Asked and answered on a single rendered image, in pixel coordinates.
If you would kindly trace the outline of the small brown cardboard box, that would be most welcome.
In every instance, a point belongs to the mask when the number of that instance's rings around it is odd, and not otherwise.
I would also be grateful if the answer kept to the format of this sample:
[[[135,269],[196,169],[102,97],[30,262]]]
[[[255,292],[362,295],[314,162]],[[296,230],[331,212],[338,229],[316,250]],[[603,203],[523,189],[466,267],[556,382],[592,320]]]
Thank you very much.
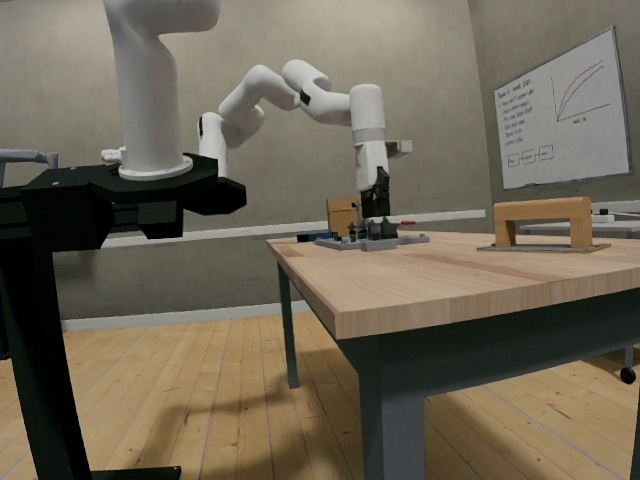
[[[359,200],[361,197],[332,198],[326,200],[328,232],[338,232],[338,236],[349,236],[351,222],[357,226],[358,213],[357,207],[352,208],[352,202]],[[330,211],[330,212],[329,212]]]

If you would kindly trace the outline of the blue spirit level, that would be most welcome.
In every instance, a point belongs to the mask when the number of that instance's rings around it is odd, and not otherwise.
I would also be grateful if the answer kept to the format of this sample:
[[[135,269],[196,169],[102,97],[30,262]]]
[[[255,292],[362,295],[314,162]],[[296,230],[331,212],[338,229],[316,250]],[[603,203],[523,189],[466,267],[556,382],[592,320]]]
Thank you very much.
[[[317,240],[317,237],[322,237],[322,239],[333,238],[333,231],[297,235],[297,241],[298,242],[311,242],[311,241]]]

